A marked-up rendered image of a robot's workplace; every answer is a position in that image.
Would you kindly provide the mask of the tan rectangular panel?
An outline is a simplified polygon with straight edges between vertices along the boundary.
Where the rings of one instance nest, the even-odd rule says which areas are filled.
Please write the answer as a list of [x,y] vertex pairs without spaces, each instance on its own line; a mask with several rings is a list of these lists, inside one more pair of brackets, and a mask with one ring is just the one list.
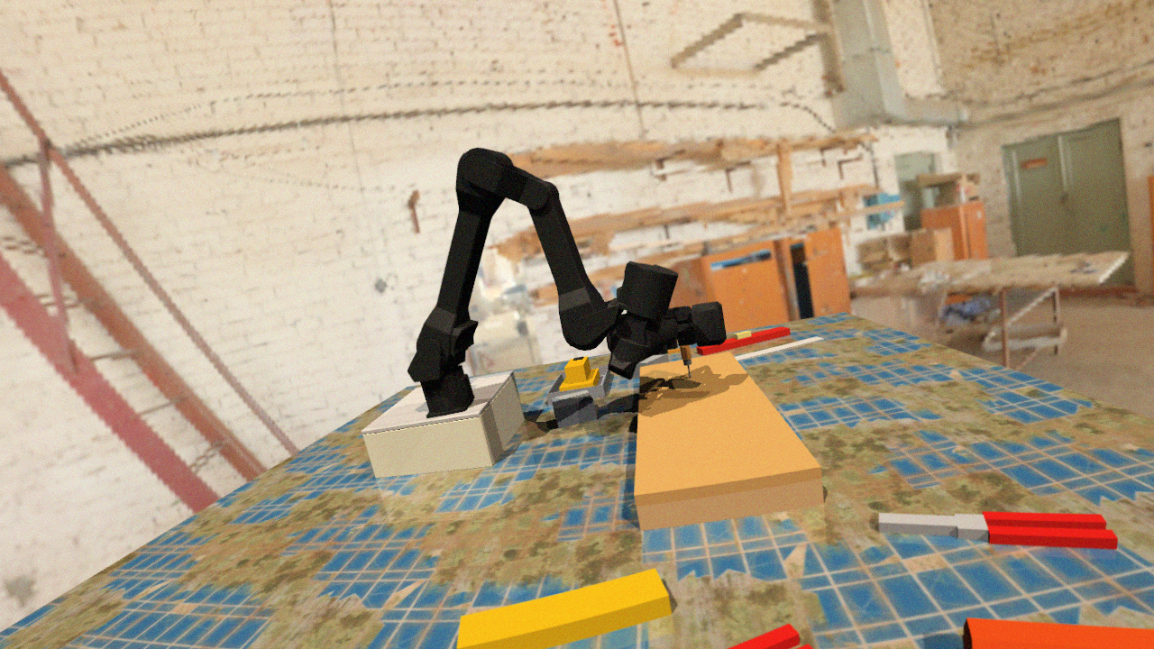
[[640,367],[640,530],[824,505],[820,465],[732,351]]

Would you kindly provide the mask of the yellow rectangular bar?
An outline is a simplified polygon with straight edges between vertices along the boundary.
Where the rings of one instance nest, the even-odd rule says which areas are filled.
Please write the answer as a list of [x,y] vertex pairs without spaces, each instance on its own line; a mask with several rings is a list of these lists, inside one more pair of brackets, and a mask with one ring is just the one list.
[[653,568],[462,616],[457,649],[545,649],[670,614],[669,596]]

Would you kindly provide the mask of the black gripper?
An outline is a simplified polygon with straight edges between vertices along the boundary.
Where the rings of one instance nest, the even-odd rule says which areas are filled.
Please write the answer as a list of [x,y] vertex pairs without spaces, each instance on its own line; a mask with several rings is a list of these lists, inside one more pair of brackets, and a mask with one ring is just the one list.
[[[658,322],[664,343],[655,356],[667,355],[667,350],[679,346],[697,344],[698,348],[721,345],[727,340],[722,305],[719,301],[695,304],[692,309],[689,306],[674,308],[674,318],[664,319],[658,316]],[[624,322],[625,314],[619,316],[615,324],[610,324],[609,335],[606,336],[610,350],[610,333]],[[679,340],[679,345],[677,345]]]

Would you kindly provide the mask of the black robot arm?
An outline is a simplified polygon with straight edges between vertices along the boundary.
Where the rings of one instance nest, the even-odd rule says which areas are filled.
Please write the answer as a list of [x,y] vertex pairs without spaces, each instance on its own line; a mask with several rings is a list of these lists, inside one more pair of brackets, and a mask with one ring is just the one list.
[[456,415],[474,395],[464,367],[465,351],[474,345],[478,321],[467,311],[485,247],[490,218],[508,197],[526,206],[537,239],[559,292],[559,316],[565,343],[582,351],[598,348],[610,324],[627,311],[624,322],[610,333],[610,372],[632,379],[664,343],[658,316],[674,318],[668,308],[679,274],[658,264],[630,261],[617,298],[604,301],[582,266],[580,251],[552,182],[514,166],[505,152],[471,149],[459,157],[456,174],[459,214],[444,268],[436,307],[417,338],[409,376],[422,386],[428,415]]

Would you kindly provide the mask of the white flat strip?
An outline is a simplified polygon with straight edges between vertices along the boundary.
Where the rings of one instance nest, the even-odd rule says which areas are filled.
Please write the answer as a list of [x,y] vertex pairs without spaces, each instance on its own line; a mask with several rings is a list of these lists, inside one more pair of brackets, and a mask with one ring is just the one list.
[[762,350],[762,351],[750,352],[750,353],[747,353],[745,356],[737,356],[737,357],[735,357],[735,359],[737,359],[737,361],[741,361],[741,359],[754,358],[756,356],[763,356],[763,355],[767,355],[770,352],[781,351],[781,350],[788,349],[788,348],[795,348],[795,346],[799,346],[799,345],[803,345],[805,343],[814,343],[814,342],[819,341],[819,340],[823,340],[823,338],[817,337],[817,336],[816,337],[811,337],[811,338],[804,338],[802,341],[797,341],[797,342],[794,342],[794,343],[787,343],[787,344],[784,344],[784,345],[780,345],[780,346],[769,348],[769,349],[765,349],[765,350]]

